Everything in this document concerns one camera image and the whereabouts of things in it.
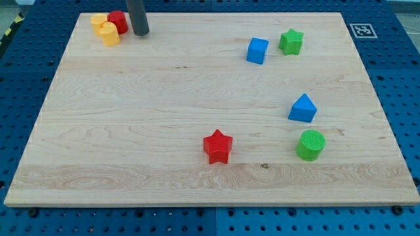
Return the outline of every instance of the red cylinder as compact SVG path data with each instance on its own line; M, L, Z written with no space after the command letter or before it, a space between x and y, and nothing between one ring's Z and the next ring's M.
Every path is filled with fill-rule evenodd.
M120 10L115 10L108 14L108 21L114 23L115 26L117 26L118 34L123 34L129 30L127 21L125 19L125 14Z

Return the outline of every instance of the cylinder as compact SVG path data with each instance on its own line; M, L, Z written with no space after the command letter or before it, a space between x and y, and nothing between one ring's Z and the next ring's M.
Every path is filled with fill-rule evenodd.
M117 26L118 34L123 34L129 30L127 21L125 19L125 14L120 10L115 10L108 14L108 21L114 23L115 26Z
M93 32L95 35L100 36L99 31L104 25L105 22L108 21L106 14L98 13L91 16L91 25L93 28Z
M105 22L99 33L105 46L110 47L119 43L118 31L114 23Z
M126 0L129 10L131 26L134 34L144 36L149 33L146 11L144 10L143 0Z
M316 130L307 130L301 135L296 154L305 161L315 161L325 146L324 135Z

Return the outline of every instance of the wood grain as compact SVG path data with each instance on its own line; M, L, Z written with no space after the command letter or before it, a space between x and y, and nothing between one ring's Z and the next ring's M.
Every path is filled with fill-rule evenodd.
M91 15L79 17L6 205L420 202L340 14L152 13L147 37L129 31L114 47ZM304 32L299 56L277 49L289 28ZM252 37L270 41L263 65L245 61ZM312 123L287 119L302 93L318 107ZM228 165L202 151L216 128L234 137ZM310 128L327 140L313 163L294 150Z

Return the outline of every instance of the red star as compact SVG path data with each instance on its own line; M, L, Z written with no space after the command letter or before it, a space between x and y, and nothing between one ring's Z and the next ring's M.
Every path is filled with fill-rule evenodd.
M232 137L223 135L220 130L216 130L212 136L204 138L204 151L209 156L209 163L228 164L232 141Z

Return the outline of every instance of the blue cube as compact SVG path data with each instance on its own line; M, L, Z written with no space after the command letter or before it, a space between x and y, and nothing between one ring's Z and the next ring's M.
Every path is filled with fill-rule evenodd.
M267 47L267 40L252 38L248 46L247 61L257 64L264 63Z
M309 99L308 95L303 94L291 108L289 119L294 121L302 121L310 123L316 113L314 103Z

